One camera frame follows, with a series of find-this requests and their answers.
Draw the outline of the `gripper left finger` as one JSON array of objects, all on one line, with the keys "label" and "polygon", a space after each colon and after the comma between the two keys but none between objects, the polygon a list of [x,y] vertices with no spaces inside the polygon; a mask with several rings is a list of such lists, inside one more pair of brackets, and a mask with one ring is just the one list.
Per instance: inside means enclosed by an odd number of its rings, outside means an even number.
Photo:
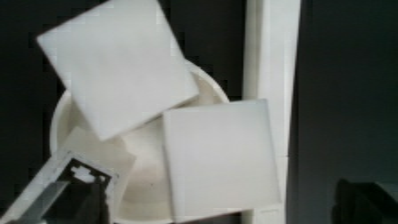
[{"label": "gripper left finger", "polygon": [[110,224],[110,210],[101,183],[88,185],[88,194],[78,208],[74,224]]}]

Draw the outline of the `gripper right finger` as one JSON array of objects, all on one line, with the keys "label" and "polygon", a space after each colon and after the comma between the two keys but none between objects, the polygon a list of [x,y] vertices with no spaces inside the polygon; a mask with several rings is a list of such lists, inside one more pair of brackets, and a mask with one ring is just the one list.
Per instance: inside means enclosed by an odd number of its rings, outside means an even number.
[{"label": "gripper right finger", "polygon": [[398,183],[337,181],[332,224],[398,224]]}]

